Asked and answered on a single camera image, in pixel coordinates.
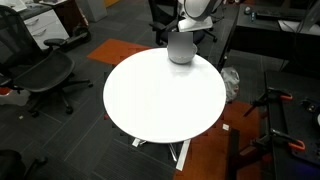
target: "mesh chair back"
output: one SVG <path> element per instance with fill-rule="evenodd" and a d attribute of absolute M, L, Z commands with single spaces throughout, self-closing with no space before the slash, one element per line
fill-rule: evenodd
<path fill-rule="evenodd" d="M 168 14 L 162 10 L 159 5 L 165 5 L 167 7 L 172 7 L 172 13 Z M 168 25 L 173 20 L 176 19 L 178 13 L 178 0 L 149 0 L 149 6 L 151 9 L 151 15 L 153 22 L 160 22 L 164 25 Z"/>
<path fill-rule="evenodd" d="M 0 75 L 15 78 L 42 54 L 19 13 L 0 5 Z"/>

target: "cabinet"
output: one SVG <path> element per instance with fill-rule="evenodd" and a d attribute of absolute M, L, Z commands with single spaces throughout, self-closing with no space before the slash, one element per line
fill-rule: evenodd
<path fill-rule="evenodd" d="M 88 27 L 75 0 L 64 0 L 57 3 L 42 2 L 41 4 L 49 5 L 54 9 L 54 12 L 70 36 L 73 35 L 74 28 L 79 24 L 83 27 Z"/>
<path fill-rule="evenodd" d="M 98 22 L 107 16 L 103 0 L 76 0 L 76 2 L 90 22 Z"/>
<path fill-rule="evenodd" d="M 24 23 L 41 49 L 48 48 L 48 46 L 43 44 L 46 39 L 69 38 L 68 33 L 64 29 L 54 10 L 26 19 Z"/>

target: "table leg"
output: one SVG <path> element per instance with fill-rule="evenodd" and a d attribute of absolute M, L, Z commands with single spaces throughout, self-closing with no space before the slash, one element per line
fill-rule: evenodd
<path fill-rule="evenodd" d="M 171 155 L 173 157 L 174 162 L 177 162 L 177 153 L 176 153 L 176 151 L 174 150 L 172 144 L 168 144 L 168 146 L 169 146 L 169 149 L 170 149 L 170 152 L 171 152 Z"/>
<path fill-rule="evenodd" d="M 146 143 L 147 141 L 143 141 L 143 140 L 140 140 L 139 142 L 139 146 L 142 146 L 144 143 Z"/>

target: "orange carpet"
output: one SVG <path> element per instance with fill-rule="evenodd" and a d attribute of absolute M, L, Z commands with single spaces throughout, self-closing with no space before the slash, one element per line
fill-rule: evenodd
<path fill-rule="evenodd" d="M 230 131 L 223 124 L 240 131 L 239 149 L 259 136 L 259 114 L 253 111 L 248 117 L 243 114 L 249 104 L 235 101 L 225 107 L 223 115 L 208 131 L 191 140 L 183 171 L 176 170 L 174 180 L 224 180 Z M 259 180 L 260 164 L 255 163 L 238 171 L 238 180 Z"/>
<path fill-rule="evenodd" d="M 102 61 L 116 66 L 127 57 L 147 49 L 151 49 L 151 47 L 116 39 L 108 39 L 97 49 L 91 52 L 87 56 L 87 58 Z"/>

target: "chair wheel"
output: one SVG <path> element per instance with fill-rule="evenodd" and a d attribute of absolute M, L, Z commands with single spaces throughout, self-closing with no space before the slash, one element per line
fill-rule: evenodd
<path fill-rule="evenodd" d="M 73 34 L 75 36 L 79 36 L 84 33 L 87 33 L 87 35 L 85 37 L 83 37 L 81 41 L 83 43 L 87 43 L 91 40 L 91 33 L 89 32 L 89 29 L 87 27 L 78 26 L 73 30 Z"/>
<path fill-rule="evenodd" d="M 42 157 L 41 159 L 36 159 L 36 162 L 40 166 L 45 165 L 48 162 L 48 157 Z"/>
<path fill-rule="evenodd" d="M 72 114 L 73 113 L 73 108 L 71 106 L 67 107 L 66 113 L 67 114 Z"/>
<path fill-rule="evenodd" d="M 32 111 L 30 112 L 32 117 L 38 117 L 39 116 L 39 112 L 38 111 Z"/>

